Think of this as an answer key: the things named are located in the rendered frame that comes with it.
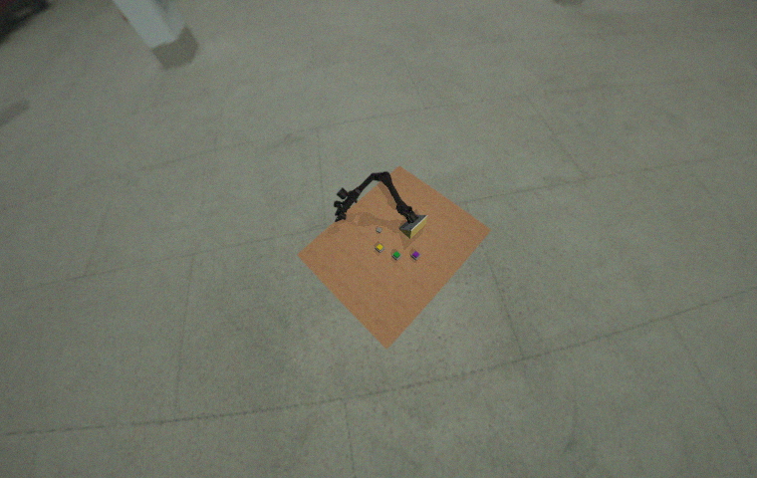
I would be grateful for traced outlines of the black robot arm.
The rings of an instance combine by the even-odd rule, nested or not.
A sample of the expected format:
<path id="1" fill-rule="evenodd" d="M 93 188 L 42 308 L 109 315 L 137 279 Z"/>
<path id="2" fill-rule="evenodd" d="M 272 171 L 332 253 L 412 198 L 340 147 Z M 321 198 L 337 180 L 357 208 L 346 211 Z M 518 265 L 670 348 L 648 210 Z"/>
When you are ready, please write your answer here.
<path id="1" fill-rule="evenodd" d="M 390 176 L 390 174 L 388 172 L 384 172 L 384 173 L 372 173 L 360 186 L 356 187 L 354 190 L 351 190 L 351 191 L 347 192 L 342 187 L 338 191 L 337 195 L 340 198 L 342 198 L 342 199 L 345 199 L 347 197 L 346 200 L 345 200 L 345 203 L 347 205 L 351 206 L 354 202 L 357 203 L 357 198 L 359 197 L 359 195 L 361 194 L 361 192 L 373 180 L 382 181 L 382 183 L 387 186 L 389 192 L 391 193 L 393 199 L 395 200 L 395 202 L 397 204 L 396 210 L 398 211 L 398 213 L 400 215 L 403 215 L 403 216 L 406 217 L 406 220 L 408 221 L 408 223 L 413 223 L 416 219 L 419 218 L 419 217 L 416 216 L 416 214 L 412 210 L 412 207 L 411 206 L 407 206 L 405 204 L 405 202 L 403 202 L 401 200 L 399 194 L 397 193 L 397 191 L 396 191 L 396 189 L 395 189 L 395 187 L 394 187 L 394 185 L 392 183 L 391 176 Z M 334 207 L 338 207 L 338 208 L 342 209 L 343 208 L 343 204 L 344 204 L 343 202 L 335 200 L 334 201 Z"/>

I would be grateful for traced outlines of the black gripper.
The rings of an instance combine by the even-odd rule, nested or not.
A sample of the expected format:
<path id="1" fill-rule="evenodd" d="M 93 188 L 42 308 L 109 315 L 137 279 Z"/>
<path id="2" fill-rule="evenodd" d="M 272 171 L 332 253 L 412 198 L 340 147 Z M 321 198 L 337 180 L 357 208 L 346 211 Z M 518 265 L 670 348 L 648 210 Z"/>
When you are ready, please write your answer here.
<path id="1" fill-rule="evenodd" d="M 337 215 L 338 215 L 338 216 L 337 216 L 337 218 L 336 218 L 335 222 L 337 222 L 337 221 L 340 221 L 340 220 L 343 220 L 343 219 L 345 220 L 345 219 L 347 218 L 347 216 L 346 216 L 346 214 L 345 214 L 345 213 L 347 213 L 347 210 L 348 210 L 348 209 L 350 209 L 350 206 L 349 206 L 349 205 L 347 205 L 347 204 L 345 203 L 345 201 L 344 201 L 343 203 L 344 203 L 344 204 L 343 204 L 343 208 L 342 208 L 342 209 L 340 209 L 340 208 L 338 208 L 338 207 L 337 207 L 337 211 L 336 211 L 336 213 L 335 213 L 335 216 L 337 216 Z M 344 213 L 344 212 L 345 212 L 345 213 Z"/>

